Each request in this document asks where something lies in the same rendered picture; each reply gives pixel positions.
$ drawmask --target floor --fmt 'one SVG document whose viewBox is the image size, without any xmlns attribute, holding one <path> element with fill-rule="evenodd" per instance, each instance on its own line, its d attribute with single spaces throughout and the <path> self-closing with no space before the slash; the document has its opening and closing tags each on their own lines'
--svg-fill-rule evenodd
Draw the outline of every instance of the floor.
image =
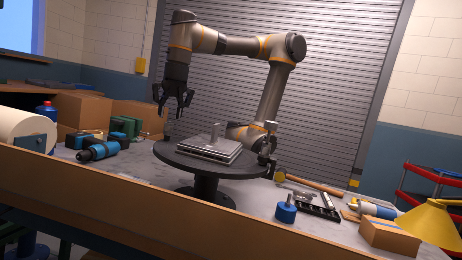
<svg viewBox="0 0 462 260">
<path fill-rule="evenodd" d="M 50 248 L 50 256 L 47 260 L 58 260 L 59 245 L 61 239 L 47 235 L 42 232 L 37 232 L 36 243 L 47 245 Z M 5 247 L 5 253 L 18 247 L 18 244 L 8 244 Z M 83 248 L 79 245 L 72 244 L 71 258 L 70 260 L 80 260 L 84 254 L 88 252 L 88 249 Z"/>
</svg>

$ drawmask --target metal bowl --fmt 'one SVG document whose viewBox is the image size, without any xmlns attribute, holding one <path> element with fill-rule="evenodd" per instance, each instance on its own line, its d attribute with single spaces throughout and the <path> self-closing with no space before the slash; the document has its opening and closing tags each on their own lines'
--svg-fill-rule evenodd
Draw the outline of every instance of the metal bowl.
<svg viewBox="0 0 462 260">
<path fill-rule="evenodd" d="M 307 202 L 307 203 L 311 203 L 313 199 L 313 197 L 306 192 L 293 191 L 292 194 L 293 194 L 294 199 Z"/>
</svg>

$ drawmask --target blue bottle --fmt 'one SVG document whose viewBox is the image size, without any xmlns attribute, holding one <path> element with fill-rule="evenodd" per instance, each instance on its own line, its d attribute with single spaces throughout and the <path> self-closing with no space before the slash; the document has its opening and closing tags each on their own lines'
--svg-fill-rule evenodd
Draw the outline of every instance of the blue bottle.
<svg viewBox="0 0 462 260">
<path fill-rule="evenodd" d="M 55 123 L 55 126 L 57 125 L 58 109 L 51 106 L 51 101 L 44 101 L 43 105 L 36 107 L 35 114 L 46 116 Z M 51 151 L 48 153 L 48 155 L 53 155 L 54 152 L 55 152 L 55 148 L 53 147 Z"/>
</svg>

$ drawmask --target green vise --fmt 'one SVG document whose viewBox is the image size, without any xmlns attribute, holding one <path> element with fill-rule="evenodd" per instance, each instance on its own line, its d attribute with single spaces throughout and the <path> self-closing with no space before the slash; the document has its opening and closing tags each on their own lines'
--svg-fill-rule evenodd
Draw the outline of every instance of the green vise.
<svg viewBox="0 0 462 260">
<path fill-rule="evenodd" d="M 124 133 L 128 138 L 130 138 L 130 142 L 136 142 L 137 137 L 140 135 L 142 126 L 142 119 L 129 116 L 112 116 L 109 124 L 109 133 Z"/>
</svg>

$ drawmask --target corrugated metal shutter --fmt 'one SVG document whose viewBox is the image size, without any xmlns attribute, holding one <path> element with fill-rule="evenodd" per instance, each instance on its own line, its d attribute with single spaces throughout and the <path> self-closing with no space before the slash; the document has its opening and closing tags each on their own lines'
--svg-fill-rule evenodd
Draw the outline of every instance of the corrugated metal shutter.
<svg viewBox="0 0 462 260">
<path fill-rule="evenodd" d="M 167 0 L 156 82 L 162 81 L 174 10 L 199 23 L 248 37 L 301 32 L 308 51 L 292 71 L 276 121 L 278 165 L 310 180 L 346 188 L 401 1 Z M 269 70 L 241 56 L 193 54 L 188 87 L 195 95 L 174 135 L 190 137 L 228 121 L 251 122 Z"/>
</svg>

